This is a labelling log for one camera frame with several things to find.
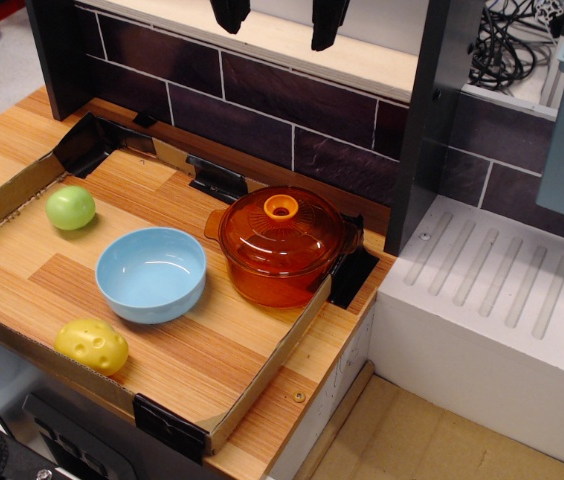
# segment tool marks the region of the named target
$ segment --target screw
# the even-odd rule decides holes
[[[51,480],[53,478],[53,472],[51,470],[40,470],[35,477],[35,480]]]

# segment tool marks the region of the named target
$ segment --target pot lid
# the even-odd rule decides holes
[[[218,234],[225,255],[240,266],[282,276],[324,267],[346,241],[335,207],[298,187],[245,195],[224,213]]]

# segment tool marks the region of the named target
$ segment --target pot handle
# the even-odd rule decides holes
[[[226,210],[213,210],[206,219],[206,225],[204,226],[204,236],[210,238],[211,240],[218,241],[220,238],[220,221],[222,220],[222,215]]]

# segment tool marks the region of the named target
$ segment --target yellow potato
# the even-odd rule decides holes
[[[95,318],[64,325],[53,347],[107,377],[120,370],[129,356],[126,340],[111,325]]]

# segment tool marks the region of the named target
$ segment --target cardboard tray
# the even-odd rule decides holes
[[[222,447],[332,285],[329,275],[303,310],[243,299],[204,225],[231,200],[221,186],[227,179],[237,196],[260,185],[205,163],[88,114],[52,152],[0,187],[0,343],[198,463]],[[46,219],[45,199],[63,185],[93,194],[97,214],[87,227],[62,232]],[[94,268],[110,242],[151,225],[195,236],[208,269],[205,292],[190,312],[146,326],[108,308]],[[52,349],[62,325],[84,317],[109,322],[129,343],[129,360],[111,378]]]

